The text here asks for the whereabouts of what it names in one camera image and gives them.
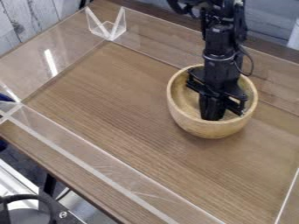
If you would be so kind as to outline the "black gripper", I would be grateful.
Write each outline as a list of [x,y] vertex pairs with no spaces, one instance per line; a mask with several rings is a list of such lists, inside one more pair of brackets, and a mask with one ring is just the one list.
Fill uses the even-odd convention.
[[237,116],[244,115],[248,96],[239,86],[241,66],[243,55],[237,54],[224,60],[204,58],[203,67],[193,66],[187,70],[185,86],[199,94],[203,120],[220,120],[225,109]]

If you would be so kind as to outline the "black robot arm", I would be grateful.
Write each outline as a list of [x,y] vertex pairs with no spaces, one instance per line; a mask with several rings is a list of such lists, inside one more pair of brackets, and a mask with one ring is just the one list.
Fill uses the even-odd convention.
[[217,121],[227,111],[244,114],[248,96],[239,86],[248,28],[245,0],[167,0],[172,10],[200,21],[204,66],[188,69],[187,87],[199,93],[200,117]]

